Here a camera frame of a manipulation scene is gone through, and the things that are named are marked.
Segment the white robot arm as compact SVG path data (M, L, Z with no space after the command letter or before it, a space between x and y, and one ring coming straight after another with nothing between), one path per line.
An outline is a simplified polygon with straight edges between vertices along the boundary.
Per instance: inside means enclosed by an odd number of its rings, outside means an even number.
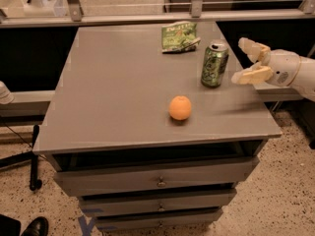
M241 37L238 47L253 63L236 72L231 81L238 85L267 83L277 87L290 87L301 96L315 101L315 60L295 52L276 49Z

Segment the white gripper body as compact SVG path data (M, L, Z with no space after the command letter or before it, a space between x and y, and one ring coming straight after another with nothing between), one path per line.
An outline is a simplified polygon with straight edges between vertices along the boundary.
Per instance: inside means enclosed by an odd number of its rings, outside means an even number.
M272 50L263 59L263 65L269 66L273 70L273 75L267 83L273 86L286 87L297 74L300 57L286 50Z

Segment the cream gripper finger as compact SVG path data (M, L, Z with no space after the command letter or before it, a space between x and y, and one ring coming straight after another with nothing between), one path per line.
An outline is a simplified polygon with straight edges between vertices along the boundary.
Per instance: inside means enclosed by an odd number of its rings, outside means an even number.
M264 57L271 51L269 46L255 42L246 37L241 37L238 40L238 47L247 55L248 59L252 63L263 60Z
M236 72L231 81L238 85L258 85L270 79L273 74L271 67L263 66L260 62L257 62L247 69Z

